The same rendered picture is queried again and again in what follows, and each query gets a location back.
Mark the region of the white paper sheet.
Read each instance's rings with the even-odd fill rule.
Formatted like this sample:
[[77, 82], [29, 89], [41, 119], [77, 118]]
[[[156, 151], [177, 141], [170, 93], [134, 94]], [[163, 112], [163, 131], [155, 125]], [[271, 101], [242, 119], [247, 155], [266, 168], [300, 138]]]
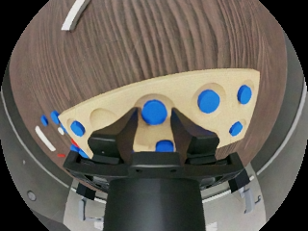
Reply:
[[39, 134], [39, 136], [42, 138], [42, 140], [46, 143], [46, 145], [51, 149], [51, 150], [56, 150], [54, 148], [54, 146], [48, 141], [48, 139], [41, 133], [41, 131], [39, 130], [39, 128], [37, 127], [36, 129], [37, 133]]

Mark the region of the beige tray with round pockets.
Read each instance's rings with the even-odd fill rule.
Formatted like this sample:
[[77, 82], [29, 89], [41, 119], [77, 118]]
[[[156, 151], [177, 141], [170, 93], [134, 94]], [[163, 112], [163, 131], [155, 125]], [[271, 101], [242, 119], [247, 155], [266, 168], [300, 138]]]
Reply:
[[[175, 151], [170, 128], [171, 108], [177, 108], [191, 121], [216, 132], [220, 139], [219, 148], [244, 137], [254, 111], [259, 79], [259, 71], [244, 68], [205, 69], [170, 74], [97, 95], [62, 112], [58, 119], [90, 158], [93, 153], [88, 146], [88, 138], [92, 131], [115, 122], [132, 107], [138, 107], [139, 116], [134, 152], [156, 151], [156, 143], [163, 140], [172, 141]], [[237, 99], [242, 85], [247, 85], [252, 90], [251, 98], [245, 105]], [[204, 90], [213, 90], [220, 98], [218, 108], [210, 114], [200, 111], [197, 105], [198, 95]], [[164, 122], [152, 125], [142, 119], [142, 107], [149, 100], [159, 100], [166, 105], [167, 118]], [[83, 137], [76, 136], [70, 128], [75, 120], [85, 127]], [[236, 121], [243, 125], [243, 130], [236, 137], [232, 137], [228, 130]]]

